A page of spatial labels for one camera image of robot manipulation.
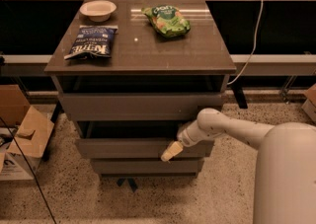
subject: desk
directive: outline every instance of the desk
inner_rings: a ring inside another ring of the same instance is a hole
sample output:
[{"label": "desk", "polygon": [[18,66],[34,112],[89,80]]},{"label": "desk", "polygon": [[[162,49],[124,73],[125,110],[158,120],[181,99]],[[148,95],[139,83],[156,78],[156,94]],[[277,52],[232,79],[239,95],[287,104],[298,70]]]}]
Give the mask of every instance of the desk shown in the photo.
[{"label": "desk", "polygon": [[[104,176],[196,176],[211,142],[186,149],[171,164],[159,158],[179,124],[222,106],[235,66],[217,26],[204,0],[110,1],[117,9],[104,23],[77,14],[45,68],[80,134],[78,150]],[[190,32],[160,37],[140,12],[160,4],[179,7]],[[118,25],[112,58],[63,59],[80,25]]]}]

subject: drawer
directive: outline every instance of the drawer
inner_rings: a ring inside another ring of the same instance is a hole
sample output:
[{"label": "drawer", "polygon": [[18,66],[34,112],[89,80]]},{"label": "drawer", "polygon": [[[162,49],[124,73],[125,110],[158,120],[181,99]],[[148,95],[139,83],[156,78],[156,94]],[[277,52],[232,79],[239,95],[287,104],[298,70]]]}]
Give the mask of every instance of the drawer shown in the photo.
[{"label": "drawer", "polygon": [[206,107],[221,107],[220,93],[64,94],[70,120],[190,120]]},{"label": "drawer", "polygon": [[165,163],[157,159],[92,159],[95,173],[108,177],[197,176],[203,159],[175,160]]},{"label": "drawer", "polygon": [[[170,139],[78,139],[76,147],[83,158],[158,158],[166,150]],[[199,144],[185,148],[178,158],[202,158],[211,153],[213,142],[202,141]]]}]

